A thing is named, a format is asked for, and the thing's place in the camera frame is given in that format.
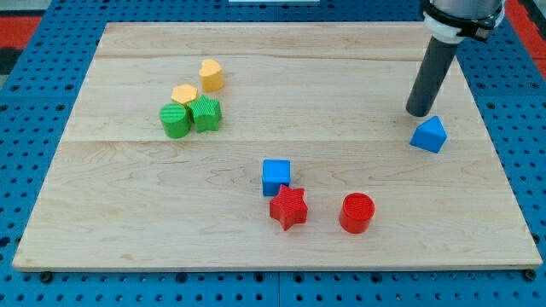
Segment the yellow hexagon block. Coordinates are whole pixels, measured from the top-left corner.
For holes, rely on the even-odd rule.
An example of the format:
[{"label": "yellow hexagon block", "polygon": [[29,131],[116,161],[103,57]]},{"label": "yellow hexagon block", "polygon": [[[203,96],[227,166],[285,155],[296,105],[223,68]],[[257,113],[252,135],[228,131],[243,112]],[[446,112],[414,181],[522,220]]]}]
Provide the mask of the yellow hexagon block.
[{"label": "yellow hexagon block", "polygon": [[182,84],[172,90],[171,99],[172,102],[177,102],[187,107],[189,102],[197,100],[198,95],[199,92],[195,87],[189,84]]},{"label": "yellow hexagon block", "polygon": [[202,67],[199,70],[201,77],[201,86],[206,93],[220,90],[224,87],[224,76],[222,75],[222,67],[215,60],[206,59],[202,62]]}]

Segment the black cylindrical end effector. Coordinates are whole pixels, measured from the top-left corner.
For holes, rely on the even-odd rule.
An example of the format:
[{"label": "black cylindrical end effector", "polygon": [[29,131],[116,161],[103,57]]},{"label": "black cylindrical end effector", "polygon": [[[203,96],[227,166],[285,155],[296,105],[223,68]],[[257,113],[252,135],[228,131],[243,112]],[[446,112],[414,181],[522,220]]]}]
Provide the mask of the black cylindrical end effector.
[{"label": "black cylindrical end effector", "polygon": [[442,43],[432,37],[409,95],[406,110],[414,116],[428,114],[457,52],[458,44]]}]

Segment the red star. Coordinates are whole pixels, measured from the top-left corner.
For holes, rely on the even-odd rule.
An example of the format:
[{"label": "red star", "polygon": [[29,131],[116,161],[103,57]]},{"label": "red star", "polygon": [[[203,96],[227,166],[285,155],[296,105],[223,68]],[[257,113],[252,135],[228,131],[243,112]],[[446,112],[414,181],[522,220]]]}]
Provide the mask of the red star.
[{"label": "red star", "polygon": [[307,221],[304,193],[304,188],[289,188],[282,184],[279,194],[270,200],[270,216],[281,222],[285,231],[296,223]]}]

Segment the toy block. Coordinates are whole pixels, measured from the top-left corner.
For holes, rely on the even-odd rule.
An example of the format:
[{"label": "toy block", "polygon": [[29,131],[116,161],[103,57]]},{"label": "toy block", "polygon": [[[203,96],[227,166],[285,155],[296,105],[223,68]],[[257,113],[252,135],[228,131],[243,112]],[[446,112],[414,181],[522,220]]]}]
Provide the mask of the toy block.
[{"label": "toy block", "polygon": [[160,110],[160,120],[165,134],[170,138],[183,137],[191,129],[186,108],[178,103],[163,106]]},{"label": "toy block", "polygon": [[188,103],[195,101],[198,95],[199,91],[195,87],[189,84],[182,84],[172,90],[171,99],[172,102],[188,107]]},{"label": "toy block", "polygon": [[366,194],[349,194],[343,200],[343,206],[341,208],[341,227],[349,233],[361,234],[368,229],[369,222],[374,214],[374,201]]},{"label": "toy block", "polygon": [[279,194],[270,200],[270,217],[281,222],[286,231],[296,223],[307,221],[307,205],[303,188],[289,188],[282,184]]},{"label": "toy block", "polygon": [[447,133],[440,118],[434,116],[417,127],[409,144],[437,154],[446,139]]},{"label": "toy block", "polygon": [[189,116],[195,122],[197,133],[218,131],[218,122],[222,119],[220,101],[201,95],[199,99],[188,104]]},{"label": "toy block", "polygon": [[275,196],[279,187],[290,185],[290,161],[266,159],[262,166],[262,190],[264,196]]},{"label": "toy block", "polygon": [[224,87],[224,76],[222,67],[215,60],[206,59],[201,63],[199,76],[201,77],[201,87],[206,93],[220,90]]}]

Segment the blue cube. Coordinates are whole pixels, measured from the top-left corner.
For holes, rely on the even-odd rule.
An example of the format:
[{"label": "blue cube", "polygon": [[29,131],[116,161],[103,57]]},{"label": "blue cube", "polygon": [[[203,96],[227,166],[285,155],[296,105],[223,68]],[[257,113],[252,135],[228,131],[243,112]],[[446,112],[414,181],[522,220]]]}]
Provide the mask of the blue cube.
[{"label": "blue cube", "polygon": [[409,144],[437,154],[444,145],[445,139],[447,139],[447,133],[442,122],[438,116],[434,116],[417,127]]},{"label": "blue cube", "polygon": [[276,196],[281,184],[290,185],[290,161],[278,159],[264,160],[262,169],[262,189],[264,196]]}]

